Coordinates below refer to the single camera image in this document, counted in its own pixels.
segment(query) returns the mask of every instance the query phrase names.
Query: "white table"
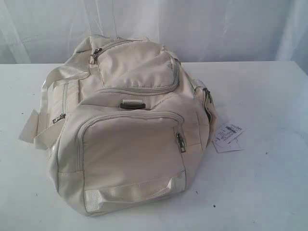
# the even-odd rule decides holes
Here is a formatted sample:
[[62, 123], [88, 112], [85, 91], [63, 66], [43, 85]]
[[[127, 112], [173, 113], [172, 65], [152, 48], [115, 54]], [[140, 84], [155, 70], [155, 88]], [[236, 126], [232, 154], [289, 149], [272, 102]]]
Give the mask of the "white table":
[[1, 231], [307, 230], [308, 77], [294, 62], [184, 63], [211, 89], [220, 124], [247, 126], [245, 150], [218, 154], [211, 144], [185, 193], [96, 218], [67, 206], [44, 152], [17, 140], [57, 66], [0, 65]]

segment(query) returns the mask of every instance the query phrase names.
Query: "bag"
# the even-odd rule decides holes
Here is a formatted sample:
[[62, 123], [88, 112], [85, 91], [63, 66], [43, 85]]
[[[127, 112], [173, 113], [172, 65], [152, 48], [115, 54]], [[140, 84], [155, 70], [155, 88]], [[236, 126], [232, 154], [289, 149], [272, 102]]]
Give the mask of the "bag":
[[209, 90], [164, 46], [91, 36], [47, 76], [20, 139], [49, 151], [57, 192], [95, 216], [187, 189], [216, 118]]

